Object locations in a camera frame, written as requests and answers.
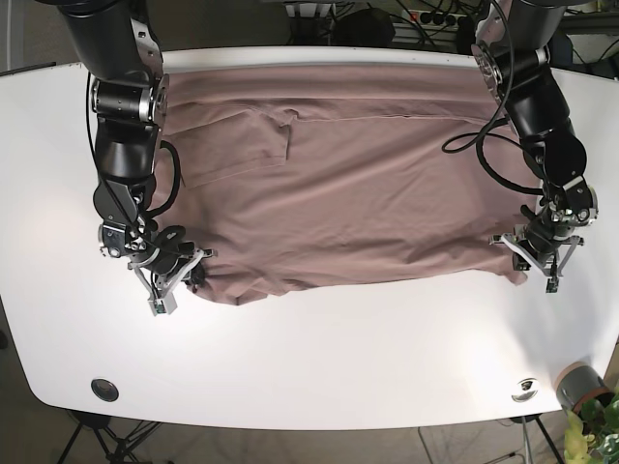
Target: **wire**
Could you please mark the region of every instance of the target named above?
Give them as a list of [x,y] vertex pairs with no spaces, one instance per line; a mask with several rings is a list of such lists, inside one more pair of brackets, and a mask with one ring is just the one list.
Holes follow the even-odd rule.
[[172,156],[172,164],[174,166],[174,180],[172,181],[172,190],[170,195],[165,200],[159,208],[155,208],[154,210],[147,211],[144,216],[149,219],[156,218],[159,215],[162,215],[167,210],[169,210],[174,202],[176,201],[176,197],[178,196],[178,192],[181,188],[181,159],[178,156],[178,151],[170,142],[166,140],[162,140],[162,148],[167,150]]
[[[404,5],[404,4],[401,2],[401,0],[396,0],[396,2],[398,2],[398,4],[399,4],[401,7],[403,7],[403,8],[404,8],[404,10],[405,10],[406,12],[408,12],[408,8],[406,8],[406,5]],[[412,19],[412,21],[413,21],[415,24],[417,24],[417,26],[419,27],[419,29],[420,29],[420,34],[423,34],[424,36],[426,36],[427,41],[428,41],[428,42],[430,42],[430,43],[432,44],[432,46],[434,47],[434,50],[439,51],[439,50],[438,50],[438,46],[436,46],[436,43],[432,40],[432,37],[430,37],[430,36],[427,34],[426,30],[425,30],[425,29],[424,29],[424,27],[423,27],[423,26],[419,23],[419,21],[417,20],[417,18],[416,18],[415,16],[413,16],[413,15],[411,15],[411,16],[410,16],[410,18],[411,18],[411,19]]]
[[157,285],[155,284],[155,272],[151,271],[151,290],[153,290],[153,296],[155,298],[161,298],[162,295],[159,293],[159,289],[157,288]]
[[582,57],[580,56],[580,53],[578,53],[578,50],[576,50],[574,45],[572,45],[572,51],[574,52],[574,55],[578,57],[578,59],[580,60],[580,63],[582,63],[584,66],[587,66],[587,63],[582,59]]
[[505,28],[505,35],[507,37],[507,42],[510,48],[510,76],[508,78],[508,82],[507,82],[507,87],[505,90],[505,95],[503,96],[503,98],[501,99],[501,102],[499,103],[498,108],[496,108],[496,111],[494,111],[494,114],[492,115],[492,117],[490,118],[490,120],[487,122],[487,124],[485,126],[482,127],[482,129],[477,133],[477,135],[475,135],[475,137],[473,137],[471,140],[469,140],[468,142],[466,142],[464,145],[457,147],[457,148],[448,148],[448,146],[456,141],[459,140],[460,137],[459,135],[449,138],[442,146],[442,150],[445,153],[449,153],[449,154],[454,154],[454,153],[460,153],[463,152],[464,150],[472,147],[473,145],[477,144],[480,140],[483,140],[484,137],[486,137],[486,135],[492,130],[494,129],[494,123],[497,122],[497,120],[499,119],[499,116],[501,115],[501,113],[503,112],[503,110],[505,109],[505,104],[507,103],[508,98],[510,97],[510,94],[512,93],[512,86],[514,85],[514,61],[515,61],[515,52],[514,52],[514,42],[512,41],[512,34],[510,34],[510,28],[508,27],[508,22],[507,22],[507,18],[505,17],[505,14],[503,13],[503,10],[501,9],[501,6],[497,3],[496,0],[490,0],[490,2],[492,3],[492,5],[494,6],[494,8],[496,9],[496,12],[498,13],[499,17],[501,18],[501,21],[503,21],[503,26]]
[[525,464],[524,456],[520,454],[518,451],[512,451],[503,456],[496,457],[492,459],[491,461],[485,462],[484,464],[498,464],[499,462],[507,461],[508,459],[512,459],[513,457],[519,457],[522,460],[522,464]]
[[436,9],[436,11],[439,11],[441,13],[445,13],[444,10],[440,10],[438,9],[435,5],[432,5],[431,3],[427,2],[426,0],[418,0],[420,3],[423,3],[424,5],[426,5],[427,7],[432,8],[433,10]]
[[445,0],[440,0],[440,1],[438,2],[438,4],[434,7],[434,9],[430,12],[430,14],[431,14],[431,15],[434,15],[436,12],[442,11],[442,10],[441,10],[441,7],[443,6],[443,2],[444,2],[444,1],[445,1]]
[[437,31],[434,31],[433,33],[431,33],[429,36],[430,37],[434,37],[436,34],[440,34],[441,32],[443,32],[445,29],[447,29],[448,27],[451,27],[450,24],[445,24],[443,27],[441,27],[440,29],[438,29]]
[[345,6],[341,7],[341,11],[336,14],[336,18],[337,19],[342,18],[342,17],[348,15],[354,9],[355,9],[355,4],[354,3],[350,3],[348,5],[345,5]]
[[505,424],[503,423],[500,419],[496,419],[494,420],[495,422],[498,422],[499,425],[503,426],[503,427],[512,427],[514,425],[514,422],[510,422],[509,424]]
[[[493,129],[504,126],[506,123],[507,121],[505,119],[500,119],[495,123]],[[473,137],[473,136],[477,136],[477,134],[478,132],[462,133],[454,137],[453,140],[456,141],[456,140],[460,140],[461,138],[465,138],[465,137]],[[505,187],[506,189],[516,191],[518,193],[522,193],[525,195],[543,196],[544,192],[542,191],[541,188],[523,187],[519,184],[513,183],[512,181],[508,181],[503,176],[501,176],[498,172],[496,172],[492,168],[492,166],[490,166],[490,164],[487,162],[486,156],[484,155],[484,142],[486,141],[486,137],[499,138],[501,140],[511,143],[512,145],[518,147],[520,150],[526,153],[526,150],[524,149],[524,147],[522,147],[522,145],[520,145],[519,143],[514,142],[511,138],[505,137],[503,135],[499,135],[498,133],[489,132],[483,138],[479,139],[476,143],[477,159],[480,162],[480,165],[482,166],[484,171],[492,179],[494,179],[496,182],[498,182],[501,186]]]
[[604,57],[606,56],[606,54],[617,44],[619,43],[619,39],[617,39],[615,42],[611,43],[608,48],[606,50],[604,50],[604,53],[600,56],[600,59],[598,60],[598,63],[600,63]]
[[395,17],[401,21],[404,21],[405,23],[409,24],[413,29],[415,29],[419,33],[419,40],[417,41],[417,45],[424,46],[426,44],[426,36],[424,35],[424,31],[422,30],[420,26],[418,26],[412,21],[409,21],[408,19],[398,16],[397,14],[388,13],[388,15],[391,17]]

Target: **white table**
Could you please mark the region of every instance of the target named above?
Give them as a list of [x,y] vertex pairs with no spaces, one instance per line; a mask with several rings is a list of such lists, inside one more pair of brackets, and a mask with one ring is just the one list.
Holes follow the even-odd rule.
[[[292,47],[175,52],[165,62],[170,72],[474,66],[453,55]],[[558,409],[557,373],[576,360],[604,373],[619,333],[619,85],[555,75],[601,204],[558,295],[546,295],[535,275],[516,288],[467,272],[241,307],[179,289],[179,309],[161,317],[153,317],[126,262],[99,253],[85,69],[1,78],[0,294],[33,393],[53,406],[111,416],[274,429],[433,425]],[[118,387],[116,402],[91,392],[100,377]],[[513,402],[516,384],[528,377],[542,388]]]

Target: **floor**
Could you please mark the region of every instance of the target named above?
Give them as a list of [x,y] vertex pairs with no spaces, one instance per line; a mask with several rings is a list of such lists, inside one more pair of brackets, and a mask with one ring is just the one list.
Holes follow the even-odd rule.
[[[392,3],[375,1],[376,6]],[[152,0],[153,26],[164,49],[204,46],[285,44],[288,24],[281,6],[263,5],[258,0]],[[75,61],[68,35],[54,9],[26,0],[24,64]],[[585,56],[610,40],[587,45]],[[10,335],[4,310],[0,330]],[[619,377],[619,356],[608,371],[610,385]],[[563,413],[542,417],[551,437],[561,446]],[[134,426],[133,420],[112,421],[120,435]],[[54,463],[75,427],[64,410],[40,402],[29,390],[13,341],[0,351],[0,462]],[[136,453],[142,459],[177,464],[322,464],[322,463],[429,463],[485,464],[507,453],[522,452],[522,432],[508,420],[445,425],[422,430],[286,432],[237,430],[165,424]],[[529,425],[535,463],[556,462],[535,424]],[[504,462],[521,461],[517,455]],[[92,432],[82,433],[68,464],[104,463]]]

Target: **circular hole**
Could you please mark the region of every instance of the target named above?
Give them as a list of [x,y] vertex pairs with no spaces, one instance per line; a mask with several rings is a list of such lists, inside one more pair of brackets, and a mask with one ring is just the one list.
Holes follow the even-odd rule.
[[539,383],[536,379],[524,379],[518,382],[512,400],[516,403],[528,401],[538,393]]
[[95,379],[90,383],[90,388],[98,399],[112,402],[118,399],[118,389],[105,379]]

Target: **black cable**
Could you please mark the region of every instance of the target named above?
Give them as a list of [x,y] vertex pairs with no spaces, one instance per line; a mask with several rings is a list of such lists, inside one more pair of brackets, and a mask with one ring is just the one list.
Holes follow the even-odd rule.
[[494,111],[494,114],[492,115],[490,120],[487,122],[485,126],[482,127],[482,129],[477,133],[475,137],[473,137],[471,140],[466,142],[461,147],[457,147],[457,148],[447,148],[447,147],[452,142],[454,142],[455,140],[459,140],[462,137],[457,135],[456,137],[452,137],[448,139],[441,147],[443,152],[445,153],[454,154],[454,153],[463,152],[464,150],[475,145],[478,141],[482,140],[493,129],[494,123],[496,123],[496,121],[499,119],[499,116],[501,116],[501,113],[505,109],[505,104],[507,103],[507,100],[510,97],[510,94],[512,93],[512,86],[514,85],[514,61],[515,61],[514,42],[512,41],[512,34],[510,34],[510,28],[508,27],[507,18],[505,17],[505,14],[503,13],[501,6],[497,3],[496,0],[490,0],[490,2],[492,3],[499,17],[503,21],[503,26],[505,27],[505,35],[507,37],[507,42],[510,47],[510,77],[508,78],[508,81],[507,81],[507,88],[505,90],[505,95],[501,99],[501,102],[499,103],[498,108],[496,108],[496,111]]
[[[495,123],[494,126],[492,127],[493,129],[507,124],[507,121],[505,120],[499,120],[499,121],[500,121],[500,124]],[[512,181],[508,181],[503,176],[501,176],[498,172],[492,169],[492,166],[490,166],[490,164],[487,162],[486,156],[484,155],[484,143],[486,142],[486,137],[494,137],[494,138],[499,138],[501,140],[505,140],[506,142],[509,142],[512,145],[517,146],[520,150],[526,152],[526,150],[524,150],[524,148],[519,143],[514,142],[511,138],[505,137],[503,135],[499,135],[498,133],[489,132],[486,134],[486,136],[484,136],[483,138],[480,138],[475,144],[475,149],[477,152],[477,159],[480,162],[480,165],[482,166],[484,171],[492,179],[494,179],[496,182],[498,182],[501,186],[503,186],[506,189],[516,191],[518,193],[523,193],[525,195],[544,196],[544,191],[541,188],[530,188],[530,187],[520,186],[518,184],[513,183]]]
[[618,42],[619,42],[619,39],[617,39],[615,42],[611,43],[608,46],[608,48],[606,50],[604,50],[604,53],[600,56],[600,59],[598,60],[598,63],[600,63],[604,59],[604,57],[610,51],[610,49],[613,48]]
[[388,15],[390,17],[395,17],[401,21],[404,21],[406,24],[409,24],[413,29],[415,29],[419,33],[419,40],[416,43],[417,45],[424,46],[426,44],[426,36],[424,35],[424,31],[422,30],[421,26],[418,26],[414,22],[409,21],[408,19],[403,18],[401,16],[398,16],[397,14],[388,13]]
[[432,8],[433,10],[436,8],[436,6],[435,6],[435,5],[432,5],[431,3],[427,2],[426,0],[418,0],[418,2],[419,2],[419,3],[423,3],[423,4],[424,4],[424,5],[426,5],[427,7]]
[[155,298],[161,298],[162,295],[159,293],[159,289],[157,288],[157,285],[155,284],[155,272],[151,271],[151,290],[153,290],[153,296]]
[[563,457],[561,456],[561,453],[559,452],[559,450],[557,449],[557,447],[554,446],[554,442],[552,442],[552,439],[550,438],[550,435],[548,435],[548,432],[546,431],[544,424],[542,423],[542,420],[540,420],[540,417],[537,416],[535,418],[535,422],[538,423],[538,426],[540,427],[540,430],[542,430],[542,433],[544,434],[544,438],[545,440],[548,442],[548,446],[550,447],[550,449],[552,450],[552,454],[554,454],[554,457],[556,457],[557,462],[559,464],[565,464],[563,462]]
[[440,29],[434,31],[433,33],[431,33],[429,36],[430,37],[434,37],[436,34],[440,34],[441,32],[443,32],[445,29],[447,29],[448,27],[451,27],[450,24],[445,24],[443,27],[441,27]]
[[[406,12],[408,12],[408,8],[406,8],[406,5],[404,5],[404,4],[401,2],[401,0],[396,0],[396,2],[398,2],[398,4],[399,4],[401,7],[403,7],[403,8],[404,8],[404,10],[405,10]],[[436,43],[432,40],[432,37],[430,37],[430,36],[427,34],[426,30],[425,30],[425,29],[424,29],[424,27],[423,27],[423,26],[419,23],[419,21],[417,20],[417,18],[416,18],[415,16],[413,16],[413,15],[411,15],[411,16],[410,16],[410,18],[411,18],[411,19],[413,20],[413,22],[414,22],[415,24],[417,24],[417,26],[419,27],[419,29],[420,29],[420,34],[423,34],[424,36],[426,36],[427,41],[431,43],[431,45],[434,47],[434,50],[439,51],[439,50],[438,50],[438,46],[436,46]]]
[[336,13],[336,18],[337,19],[342,18],[342,17],[348,15],[354,9],[355,9],[355,4],[354,3],[351,3],[351,4],[347,5],[347,6],[344,6],[344,7],[341,8],[341,12]]
[[470,14],[467,10],[464,9],[464,4],[462,2],[460,2],[459,0],[455,0],[455,2],[456,2],[456,13],[458,11],[463,12],[466,15],[466,17],[468,17],[469,19],[475,20],[472,14]]
[[578,59],[580,60],[580,63],[582,63],[585,67],[587,66],[588,63],[586,63],[582,57],[580,56],[580,53],[578,53],[578,51],[576,50],[576,48],[574,47],[574,45],[572,44],[572,51],[574,52],[574,55],[576,55],[578,57]]
[[167,210],[169,210],[174,202],[176,201],[176,197],[178,196],[178,192],[181,188],[181,159],[178,156],[178,151],[170,142],[166,140],[162,140],[162,148],[167,150],[172,156],[172,164],[174,166],[174,180],[172,181],[172,190],[170,195],[165,200],[159,208],[155,208],[154,210],[147,211],[144,216],[149,219],[156,218],[159,215],[162,215]]
[[430,12],[431,15],[434,15],[436,12],[442,12],[441,7],[443,6],[443,2],[445,0],[440,0],[438,4],[434,7],[434,9]]

